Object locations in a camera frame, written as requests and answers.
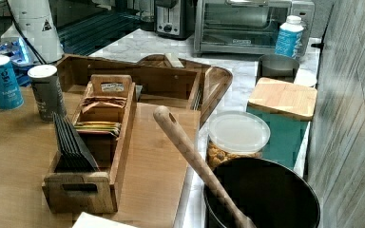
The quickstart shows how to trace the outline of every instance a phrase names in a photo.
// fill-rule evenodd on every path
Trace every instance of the marble countertop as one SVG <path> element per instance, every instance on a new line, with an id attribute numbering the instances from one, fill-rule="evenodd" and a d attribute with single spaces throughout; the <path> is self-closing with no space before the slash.
<path id="1" fill-rule="evenodd" d="M 311 44 L 319 42 L 320 39 L 310 38 L 309 47 L 307 47 L 305 55 L 299 59 L 300 69 L 298 75 L 317 75 L 319 49 L 311 47 Z M 194 55 L 193 45 L 194 36 L 179 41 L 166 39 L 158 36 L 154 32 L 138 29 L 90 56 L 136 63 L 147 55 L 173 53 L 177 57 L 186 60 L 226 68 L 232 72 L 233 82 L 212 115 L 226 110 L 245 111 L 248 97 L 255 87 L 259 56 L 213 53 L 196 57 Z M 206 153 L 207 136 L 208 123 L 204 124 L 200 129 L 197 141 L 198 151 L 203 157 Z M 300 176 L 303 173 L 305 147 L 307 144 L 306 138 L 303 140 L 298 154 L 298 161 L 295 165 L 295 172 Z M 179 220 L 176 221 L 175 227 L 203 227 L 205 208 L 204 202 L 202 201 L 203 183 L 190 168 L 188 169 L 187 175 L 192 175 L 192 181 L 184 186 L 189 188 L 189 200 L 187 204 L 181 205 L 181 210 L 179 209 L 179 215 L 177 215 L 177 219 Z"/>

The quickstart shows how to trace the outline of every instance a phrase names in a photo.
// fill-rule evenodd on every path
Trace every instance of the blue can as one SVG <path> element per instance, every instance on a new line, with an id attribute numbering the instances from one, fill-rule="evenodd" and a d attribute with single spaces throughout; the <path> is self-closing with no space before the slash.
<path id="1" fill-rule="evenodd" d="M 0 109 L 14 109 L 23 104 L 10 58 L 0 55 Z"/>

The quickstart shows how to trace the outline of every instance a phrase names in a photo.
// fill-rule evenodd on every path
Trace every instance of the black pot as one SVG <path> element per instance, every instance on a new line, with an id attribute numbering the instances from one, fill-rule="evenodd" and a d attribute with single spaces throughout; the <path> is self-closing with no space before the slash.
<path id="1" fill-rule="evenodd" d="M 222 163 L 214 172 L 257 228 L 318 227 L 317 197 L 292 170 L 272 161 L 240 158 Z M 211 223 L 221 228 L 235 227 L 230 213 L 206 186 L 203 196 Z"/>

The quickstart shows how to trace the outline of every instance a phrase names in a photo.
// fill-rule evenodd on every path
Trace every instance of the wooden wall panel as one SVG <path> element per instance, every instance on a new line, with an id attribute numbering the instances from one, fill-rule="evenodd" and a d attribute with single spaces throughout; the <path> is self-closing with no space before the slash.
<path id="1" fill-rule="evenodd" d="M 365 0 L 336 0 L 320 63 L 308 176 L 320 227 L 365 227 Z"/>

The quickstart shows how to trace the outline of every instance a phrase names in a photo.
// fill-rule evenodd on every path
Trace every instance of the wooden spoon handle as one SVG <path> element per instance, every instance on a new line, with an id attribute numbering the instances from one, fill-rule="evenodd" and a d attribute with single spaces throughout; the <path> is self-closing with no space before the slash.
<path id="1" fill-rule="evenodd" d="M 244 215 L 244 213 L 231 200 L 215 174 L 202 159 L 200 153 L 195 150 L 194 144 L 191 142 L 174 116 L 170 113 L 168 108 L 165 106 L 157 107 L 153 116 L 167 137 L 179 149 L 215 197 L 217 197 L 219 201 L 227 207 L 230 213 L 232 213 L 238 226 L 242 228 L 256 228 L 252 220 Z"/>

